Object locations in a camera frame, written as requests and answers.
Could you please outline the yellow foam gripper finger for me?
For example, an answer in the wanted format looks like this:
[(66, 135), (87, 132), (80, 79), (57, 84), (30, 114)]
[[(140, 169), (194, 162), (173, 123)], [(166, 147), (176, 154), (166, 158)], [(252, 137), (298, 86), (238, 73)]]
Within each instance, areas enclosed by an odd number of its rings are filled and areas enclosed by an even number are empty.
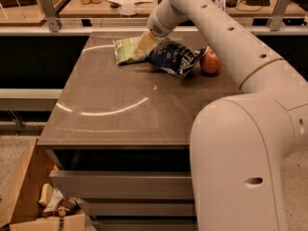
[(151, 32), (143, 33), (133, 50), (133, 56), (136, 59), (144, 58), (158, 41), (159, 39)]

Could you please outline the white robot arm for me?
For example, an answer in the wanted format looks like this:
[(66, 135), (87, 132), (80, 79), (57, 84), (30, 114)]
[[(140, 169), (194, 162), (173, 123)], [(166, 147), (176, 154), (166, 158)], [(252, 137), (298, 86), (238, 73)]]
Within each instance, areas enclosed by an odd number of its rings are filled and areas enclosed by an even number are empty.
[(280, 165), (308, 142), (308, 83), (214, 0), (163, 0), (148, 18), (157, 37), (190, 20), (240, 94), (195, 118), (190, 139), (199, 231), (288, 231)]

